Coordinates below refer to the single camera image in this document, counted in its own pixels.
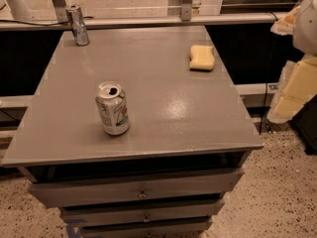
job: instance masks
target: gray table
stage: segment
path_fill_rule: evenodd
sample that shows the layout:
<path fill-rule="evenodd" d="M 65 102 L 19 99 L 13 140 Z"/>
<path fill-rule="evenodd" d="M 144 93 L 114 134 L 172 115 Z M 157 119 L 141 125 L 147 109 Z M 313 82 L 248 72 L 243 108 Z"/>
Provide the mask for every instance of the gray table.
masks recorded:
<path fill-rule="evenodd" d="M 213 178 L 222 174 L 223 179 L 227 179 L 228 174 L 230 178 L 241 176 L 239 167 L 244 159 L 251 150 L 263 144 L 217 52 L 211 72 L 189 70 L 190 47 L 212 45 L 203 27 L 89 31 L 89 37 L 89 46 L 77 47 L 71 33 L 63 34 L 3 159 L 4 167 L 19 168 L 34 183 L 33 193 L 39 200 L 47 207 L 129 201 L 120 196 L 119 199 L 115 196 L 116 200 L 109 199 L 111 196 L 107 194 L 104 198 L 108 199 L 100 200 L 98 195 L 99 199 L 93 202 L 84 203 L 82 197 L 77 200 L 71 196 L 68 202 L 61 199 L 49 203 L 47 191 L 42 194 L 48 187 L 68 186 L 69 183 L 64 183 L 67 172 L 71 173 L 74 167 L 81 170 L 87 167 L 89 173 L 89 169 L 96 170 L 94 165 L 100 163 L 105 167 L 110 163 L 123 173 L 122 164 L 134 164 L 144 172 L 126 174 L 129 182 L 144 182 L 144 176 L 151 170 L 148 167 L 145 171 L 144 166 L 153 165 L 153 160 L 162 163 L 162 169 L 166 168 L 166 160 L 173 160 L 173 171 L 179 168 L 182 175 L 172 177 L 185 179 L 189 174 L 191 178 L 201 178 L 209 172 L 205 169 L 206 174 L 196 173 L 196 168 L 206 162 L 206 156 L 217 156 L 220 163 L 230 157 L 236 161 L 236 169 L 224 165 L 223 170 L 211 169 L 207 175 Z M 120 82 L 127 93 L 131 128 L 119 137 L 108 136 L 103 131 L 94 102 L 96 86 L 108 80 Z M 197 160 L 201 161 L 194 169 L 190 163 Z M 56 169 L 62 170 L 59 179 L 46 184 L 48 178 L 54 177 Z M 146 180 L 158 180 L 157 173 L 161 172 L 158 170 L 154 168 L 152 178 Z M 75 181 L 71 185 L 78 187 L 77 182 L 82 185 L 78 171 L 73 171 L 72 175 Z M 121 179 L 117 180 L 118 176 L 111 176 L 111 181 L 107 176 L 92 179 L 90 184 L 96 188 L 109 182 L 122 183 Z M 171 196 L 167 193 L 148 199 Z M 65 195 L 57 194 L 56 197 L 65 198 Z M 84 237 L 93 237 L 89 235 L 87 231 Z"/>

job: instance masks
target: drawer handle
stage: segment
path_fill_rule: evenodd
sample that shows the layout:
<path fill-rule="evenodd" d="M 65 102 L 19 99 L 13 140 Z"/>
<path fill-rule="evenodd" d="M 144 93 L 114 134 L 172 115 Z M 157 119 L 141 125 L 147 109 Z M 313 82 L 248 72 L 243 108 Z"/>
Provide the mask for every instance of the drawer handle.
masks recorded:
<path fill-rule="evenodd" d="M 140 194 L 138 194 L 139 199 L 145 199 L 148 195 L 141 189 Z"/>
<path fill-rule="evenodd" d="M 149 219 L 149 217 L 147 215 L 145 215 L 145 218 L 143 220 L 143 222 L 145 223 L 149 223 L 151 220 Z"/>

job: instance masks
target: drawer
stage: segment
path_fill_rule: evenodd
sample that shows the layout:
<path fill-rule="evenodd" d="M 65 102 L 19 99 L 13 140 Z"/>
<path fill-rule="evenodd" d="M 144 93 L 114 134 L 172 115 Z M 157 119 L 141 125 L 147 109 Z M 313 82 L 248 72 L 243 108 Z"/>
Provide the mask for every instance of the drawer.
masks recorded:
<path fill-rule="evenodd" d="M 30 193 L 46 207 L 213 194 L 232 190 L 242 174 L 242 169 L 225 169 L 39 183 Z"/>
<path fill-rule="evenodd" d="M 224 205 L 212 195 L 175 197 L 93 206 L 69 207 L 61 210 L 61 218 L 70 226 L 101 226 L 212 216 Z"/>
<path fill-rule="evenodd" d="M 204 231 L 210 225 L 211 219 L 204 217 L 148 224 L 81 228 L 80 233 L 83 238 L 151 238 L 162 234 Z"/>
<path fill-rule="evenodd" d="M 174 157 L 157 157 L 97 163 L 28 167 L 38 183 L 121 176 L 144 176 L 193 170 L 239 168 L 249 152 L 223 152 Z"/>

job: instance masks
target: can lid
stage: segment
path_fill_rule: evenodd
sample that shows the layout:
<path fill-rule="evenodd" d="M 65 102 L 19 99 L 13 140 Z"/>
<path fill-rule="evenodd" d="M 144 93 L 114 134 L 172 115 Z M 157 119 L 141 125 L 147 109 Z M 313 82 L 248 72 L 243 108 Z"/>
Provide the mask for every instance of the can lid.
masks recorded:
<path fill-rule="evenodd" d="M 68 11 L 75 11 L 75 10 L 78 10 L 79 8 L 80 8 L 80 6 L 77 5 L 77 4 L 68 5 L 68 6 L 65 7 L 65 9 L 68 10 Z"/>
<path fill-rule="evenodd" d="M 112 99 L 121 93 L 122 87 L 114 81 L 103 82 L 97 88 L 97 96 L 105 99 Z"/>

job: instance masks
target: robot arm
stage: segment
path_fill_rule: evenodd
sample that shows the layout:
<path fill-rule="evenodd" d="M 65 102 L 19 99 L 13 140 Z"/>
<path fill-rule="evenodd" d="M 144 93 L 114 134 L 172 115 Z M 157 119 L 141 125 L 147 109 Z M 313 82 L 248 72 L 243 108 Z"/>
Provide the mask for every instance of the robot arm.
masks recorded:
<path fill-rule="evenodd" d="M 274 123 L 291 120 L 317 95 L 317 0 L 302 1 L 293 28 L 293 44 L 306 55 L 298 63 L 288 61 L 282 71 L 267 114 Z"/>
<path fill-rule="evenodd" d="M 32 20 L 32 14 L 27 0 L 5 0 L 8 4 L 12 17 L 15 20 Z"/>

